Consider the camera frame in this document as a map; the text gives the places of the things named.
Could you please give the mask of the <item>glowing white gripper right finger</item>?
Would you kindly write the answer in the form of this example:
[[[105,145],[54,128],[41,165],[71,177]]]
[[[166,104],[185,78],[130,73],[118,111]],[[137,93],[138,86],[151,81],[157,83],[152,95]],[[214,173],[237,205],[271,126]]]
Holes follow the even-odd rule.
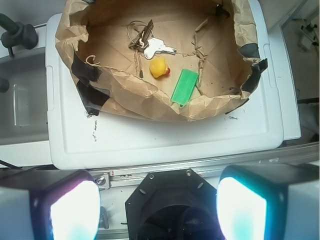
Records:
[[[216,209],[227,240],[318,240],[320,168],[229,165],[220,176]]]

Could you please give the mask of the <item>glowing white gripper left finger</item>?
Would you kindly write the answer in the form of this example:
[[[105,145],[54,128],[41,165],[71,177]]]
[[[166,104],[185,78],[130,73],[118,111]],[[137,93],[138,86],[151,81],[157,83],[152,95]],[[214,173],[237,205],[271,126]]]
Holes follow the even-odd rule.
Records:
[[[99,188],[86,170],[5,170],[0,174],[2,240],[93,240]]]

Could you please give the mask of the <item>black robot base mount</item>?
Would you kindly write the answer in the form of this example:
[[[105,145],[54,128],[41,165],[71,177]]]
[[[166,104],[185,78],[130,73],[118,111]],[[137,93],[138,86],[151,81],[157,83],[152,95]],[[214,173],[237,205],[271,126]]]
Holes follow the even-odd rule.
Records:
[[[145,178],[125,202],[131,240],[220,240],[217,190],[197,174]]]

